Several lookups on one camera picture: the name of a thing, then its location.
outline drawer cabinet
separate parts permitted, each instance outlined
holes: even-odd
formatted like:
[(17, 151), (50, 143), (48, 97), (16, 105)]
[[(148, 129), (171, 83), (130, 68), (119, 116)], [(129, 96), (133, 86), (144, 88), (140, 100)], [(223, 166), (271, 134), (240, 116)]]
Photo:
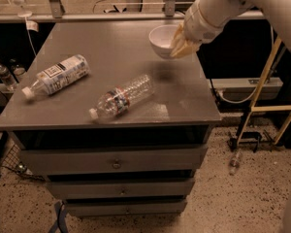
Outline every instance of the drawer cabinet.
[[(19, 145), (22, 162), (46, 179), (49, 192), (72, 216), (185, 208), (221, 117), (196, 54), (166, 61), (153, 52), (148, 34), (166, 23), (179, 20), (56, 23), (22, 86), (77, 53), (86, 58), (90, 75), (34, 103), (18, 89), (0, 116), (0, 131)], [(88, 110), (101, 95), (142, 74), (152, 76), (151, 97), (121, 116), (92, 121)]]

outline white bowl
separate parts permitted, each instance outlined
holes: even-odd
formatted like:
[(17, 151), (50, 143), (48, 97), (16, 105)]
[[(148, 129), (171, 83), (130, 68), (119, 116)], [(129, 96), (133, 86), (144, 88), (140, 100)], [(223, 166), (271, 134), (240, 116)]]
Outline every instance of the white bowl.
[(162, 25), (155, 27), (148, 35), (149, 41), (155, 53), (161, 58), (171, 59), (171, 42), (174, 39), (177, 25)]

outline terrazzo floor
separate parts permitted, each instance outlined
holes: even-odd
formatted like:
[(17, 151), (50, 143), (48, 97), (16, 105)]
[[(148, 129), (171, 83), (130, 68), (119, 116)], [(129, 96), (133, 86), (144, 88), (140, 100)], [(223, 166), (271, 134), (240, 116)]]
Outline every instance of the terrazzo floor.
[[(241, 168), (234, 177), (230, 176), (228, 162), (232, 153), (227, 141), (235, 134), (238, 119), (223, 117), (222, 123), (212, 130), (209, 150), (195, 174), (188, 204), (180, 215), (77, 218), (67, 214), (67, 232), (280, 232), (291, 190), (291, 150), (272, 149), (263, 144), (253, 153), (254, 144), (241, 144)], [(258, 118), (253, 122), (250, 130), (261, 134), (266, 130), (272, 137), (276, 134), (269, 119)], [(13, 144), (9, 140), (6, 151)], [(59, 201), (50, 195), (43, 182), (23, 179), (6, 168), (1, 168), (1, 175), (0, 232), (60, 232), (55, 210)]]

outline white bottle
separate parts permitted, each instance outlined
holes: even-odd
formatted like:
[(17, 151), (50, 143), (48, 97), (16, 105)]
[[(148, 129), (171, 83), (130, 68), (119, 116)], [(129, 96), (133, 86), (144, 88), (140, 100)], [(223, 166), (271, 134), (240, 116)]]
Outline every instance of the white bottle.
[(23, 65), (17, 63), (17, 60), (12, 58), (10, 59), (11, 70), (16, 76), (17, 81), (20, 83), (26, 74), (26, 69)]
[(242, 159), (242, 153), (241, 150), (237, 150), (236, 152), (233, 153), (229, 166), (230, 166), (230, 175), (235, 175), (237, 170), (241, 166), (241, 159)]
[(94, 120), (120, 115), (130, 106), (146, 99), (154, 93), (153, 82), (149, 75), (141, 75), (124, 85), (117, 86), (101, 96), (97, 106), (89, 110)]
[(14, 91), (17, 88), (17, 82), (11, 74), (8, 67), (0, 63), (0, 80), (7, 87), (9, 91)]
[(77, 54), (37, 74), (37, 80), (22, 92), (28, 100), (52, 95), (89, 73), (86, 59)]

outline water bottle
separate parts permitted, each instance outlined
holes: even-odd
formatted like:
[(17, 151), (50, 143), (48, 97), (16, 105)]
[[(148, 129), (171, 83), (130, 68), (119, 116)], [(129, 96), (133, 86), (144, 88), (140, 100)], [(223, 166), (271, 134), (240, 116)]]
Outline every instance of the water bottle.
[(20, 63), (17, 63), (17, 60), (12, 58), (10, 59), (11, 71), (14, 73), (17, 81), (20, 83), (23, 79), (23, 76), (26, 74), (26, 69)]
[(22, 92), (28, 100), (45, 98), (89, 73), (86, 59), (77, 54), (37, 74), (37, 80)]
[(89, 113), (93, 120), (114, 117), (145, 100), (153, 93), (154, 88), (151, 77), (143, 74), (130, 82), (116, 86), (101, 96), (97, 106), (90, 109)]
[(14, 91), (17, 88), (17, 82), (8, 67), (0, 63), (0, 80), (9, 91)]
[(230, 175), (235, 175), (237, 170), (240, 168), (241, 158), (242, 158), (241, 150), (236, 150), (236, 152), (233, 153), (229, 163)]

